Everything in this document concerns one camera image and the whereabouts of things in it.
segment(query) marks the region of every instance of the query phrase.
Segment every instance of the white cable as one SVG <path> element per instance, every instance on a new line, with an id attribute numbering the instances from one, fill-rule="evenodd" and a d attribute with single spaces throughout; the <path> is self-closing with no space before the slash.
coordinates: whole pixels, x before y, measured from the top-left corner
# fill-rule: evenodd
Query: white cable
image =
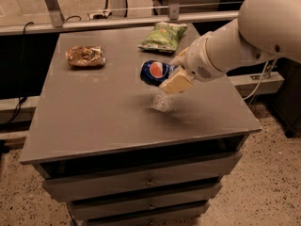
<path id="1" fill-rule="evenodd" d="M 268 64 L 269 64 L 269 61 L 267 61 L 267 62 L 265 63 L 265 65 L 264 65 L 263 71 L 262 71 L 262 73 L 261 73 L 261 78 L 260 78 L 260 81 L 257 83 L 257 86 L 253 89 L 253 91 L 252 91 L 248 96 L 246 96 L 245 98 L 243 98 L 244 101 L 245 101 L 246 99 L 250 98 L 250 97 L 256 92 L 257 88 L 260 86 L 261 81 L 262 81 L 262 79 L 263 79 L 263 75 L 264 75 L 265 69 L 266 69 L 266 67 L 268 66 Z"/>

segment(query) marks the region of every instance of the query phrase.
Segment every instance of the gray tabletop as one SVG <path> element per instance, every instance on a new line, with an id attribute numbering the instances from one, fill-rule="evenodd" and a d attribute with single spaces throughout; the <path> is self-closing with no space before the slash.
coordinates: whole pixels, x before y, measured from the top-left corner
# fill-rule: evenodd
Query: gray tabletop
<path id="1" fill-rule="evenodd" d="M 104 153 L 249 134 L 261 129 L 227 76 L 196 82 L 166 95 L 139 79 L 145 60 L 173 55 L 142 52 L 152 27 L 61 34 L 46 77 L 21 163 L 41 163 Z M 178 52 L 198 32 L 192 25 Z M 65 58 L 76 45 L 101 45 L 101 69 L 75 70 Z"/>

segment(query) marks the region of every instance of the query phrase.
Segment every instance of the floor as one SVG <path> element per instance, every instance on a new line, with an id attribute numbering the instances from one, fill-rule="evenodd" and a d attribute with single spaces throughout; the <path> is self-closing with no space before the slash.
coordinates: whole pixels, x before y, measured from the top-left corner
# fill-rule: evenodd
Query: floor
<path id="1" fill-rule="evenodd" d="M 79 10 L 77 1 L 59 0 L 65 16 L 97 11 L 104 4 L 104 0 L 93 0 L 97 3 L 80 0 L 84 8 Z M 32 20 L 50 23 L 42 0 L 0 0 L 0 25 L 25 24 Z M 243 158 L 233 172 L 223 178 L 223 187 L 210 200 L 208 211 L 200 218 L 185 218 L 164 225 L 301 225 L 301 135 L 285 138 L 281 124 L 265 101 L 255 103 L 251 110 L 262 130 L 246 141 Z M 0 134 L 0 138 L 13 139 L 27 134 L 27 131 L 17 135 Z M 0 225 L 71 225 L 66 204 L 51 199 L 41 188 L 42 179 L 31 166 L 20 165 L 20 153 L 21 149 L 11 150 L 0 161 Z"/>
<path id="2" fill-rule="evenodd" d="M 285 138 L 264 101 L 251 106 L 262 130 L 251 135 L 243 157 L 200 218 L 166 222 L 166 226 L 301 225 L 301 134 Z M 18 133 L 25 137 L 28 132 Z M 12 139 L 12 134 L 0 138 Z M 21 150 L 4 154 L 0 164 L 0 222 L 3 226 L 71 225 L 65 203 L 41 188 L 41 177 L 19 162 Z"/>

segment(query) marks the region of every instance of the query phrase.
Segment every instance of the drawer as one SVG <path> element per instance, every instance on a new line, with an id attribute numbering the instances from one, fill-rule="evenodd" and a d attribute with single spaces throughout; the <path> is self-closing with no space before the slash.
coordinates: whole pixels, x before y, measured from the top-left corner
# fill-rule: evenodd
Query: drawer
<path id="1" fill-rule="evenodd" d="M 138 211 L 152 211 L 156 208 L 188 202 L 208 201 L 217 194 L 220 188 L 220 183 L 180 184 L 178 187 L 172 186 L 171 189 L 166 189 L 164 186 L 160 190 L 149 192 L 142 190 L 132 194 L 118 194 L 111 198 L 102 197 L 92 202 L 71 203 L 70 209 L 77 220 L 104 218 Z"/>
<path id="2" fill-rule="evenodd" d="M 204 214 L 209 204 L 193 202 L 175 207 L 167 207 L 146 213 L 129 214 L 120 217 L 87 220 L 85 226 L 146 226 L 177 218 L 198 217 Z"/>
<path id="3" fill-rule="evenodd" d="M 157 186 L 174 185 L 229 174 L 241 158 L 241 153 L 226 153 L 225 157 L 210 160 L 191 158 L 182 164 L 172 162 L 163 168 L 145 165 L 134 169 L 93 173 L 67 178 L 50 179 L 43 188 L 58 202 L 72 202 L 121 192 Z"/>

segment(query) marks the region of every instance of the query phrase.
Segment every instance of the metal post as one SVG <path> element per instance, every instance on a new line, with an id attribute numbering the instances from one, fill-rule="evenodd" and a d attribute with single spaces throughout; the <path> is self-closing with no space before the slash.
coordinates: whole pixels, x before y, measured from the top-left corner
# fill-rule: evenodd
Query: metal post
<path id="1" fill-rule="evenodd" d="M 45 0 L 50 18 L 54 27 L 60 27 L 64 24 L 64 17 L 60 10 L 57 0 Z"/>
<path id="2" fill-rule="evenodd" d="M 169 19 L 177 20 L 180 14 L 180 0 L 169 0 Z"/>

